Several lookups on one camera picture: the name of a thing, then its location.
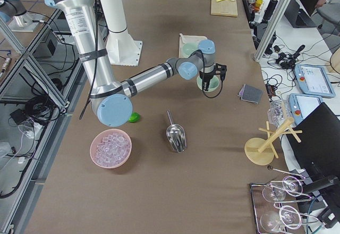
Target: power strip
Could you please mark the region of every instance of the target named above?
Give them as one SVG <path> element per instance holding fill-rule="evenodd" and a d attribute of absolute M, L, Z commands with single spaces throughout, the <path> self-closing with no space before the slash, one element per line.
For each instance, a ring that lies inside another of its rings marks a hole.
<path fill-rule="evenodd" d="M 24 134 L 29 139 L 34 139 L 39 135 L 40 130 L 43 128 L 43 125 L 39 124 L 38 122 L 34 122 L 33 124 L 34 132 L 33 130 L 25 131 Z"/>

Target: metal ice scoop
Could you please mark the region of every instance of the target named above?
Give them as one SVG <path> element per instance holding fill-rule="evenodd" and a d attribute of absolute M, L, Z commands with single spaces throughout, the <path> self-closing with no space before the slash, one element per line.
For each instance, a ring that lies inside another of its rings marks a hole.
<path fill-rule="evenodd" d="M 167 110 L 170 126 L 166 129 L 166 136 L 176 153 L 180 153 L 186 148 L 185 132 L 181 125 L 174 124 L 171 113 Z"/>

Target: wooden cutting board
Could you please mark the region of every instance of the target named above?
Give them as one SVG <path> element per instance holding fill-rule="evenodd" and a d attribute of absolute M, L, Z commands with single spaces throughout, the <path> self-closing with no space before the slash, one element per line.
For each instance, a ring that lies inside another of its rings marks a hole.
<path fill-rule="evenodd" d="M 211 15 L 237 17 L 237 1 L 224 0 L 216 3 L 211 0 Z"/>

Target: black laptop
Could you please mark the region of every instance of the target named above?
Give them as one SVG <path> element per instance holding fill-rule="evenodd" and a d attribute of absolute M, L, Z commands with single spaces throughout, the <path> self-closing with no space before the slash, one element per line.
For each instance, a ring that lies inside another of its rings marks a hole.
<path fill-rule="evenodd" d="M 291 0 L 285 16 L 293 28 L 315 28 L 317 25 L 311 20 L 309 15 L 300 8 L 296 0 Z"/>

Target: microphone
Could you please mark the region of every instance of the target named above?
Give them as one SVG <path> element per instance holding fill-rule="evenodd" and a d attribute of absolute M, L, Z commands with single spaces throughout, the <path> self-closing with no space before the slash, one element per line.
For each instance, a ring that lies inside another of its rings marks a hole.
<path fill-rule="evenodd" d="M 293 54 L 293 58 L 295 59 L 295 58 L 297 58 L 298 56 L 300 56 L 300 52 L 305 48 L 306 46 L 303 44 L 303 45 L 301 45 L 298 49 L 297 49 L 297 51 Z"/>

